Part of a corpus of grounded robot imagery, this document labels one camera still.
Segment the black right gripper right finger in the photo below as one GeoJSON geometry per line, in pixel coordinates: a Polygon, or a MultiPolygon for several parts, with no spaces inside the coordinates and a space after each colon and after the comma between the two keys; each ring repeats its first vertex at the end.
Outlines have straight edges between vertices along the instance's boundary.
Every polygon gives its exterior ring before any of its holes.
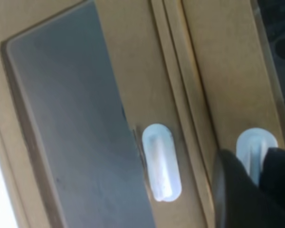
{"type": "Polygon", "coordinates": [[[266,195],[285,210],[285,150],[268,149],[259,186],[266,195]]]}

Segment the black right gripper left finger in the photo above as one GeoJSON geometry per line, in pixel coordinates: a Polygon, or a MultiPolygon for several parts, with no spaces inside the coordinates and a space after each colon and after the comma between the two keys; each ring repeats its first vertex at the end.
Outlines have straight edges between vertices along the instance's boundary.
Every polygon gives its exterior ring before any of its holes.
{"type": "Polygon", "coordinates": [[[252,182],[228,150],[216,155],[212,197],[217,228],[285,228],[285,210],[252,182]]]}

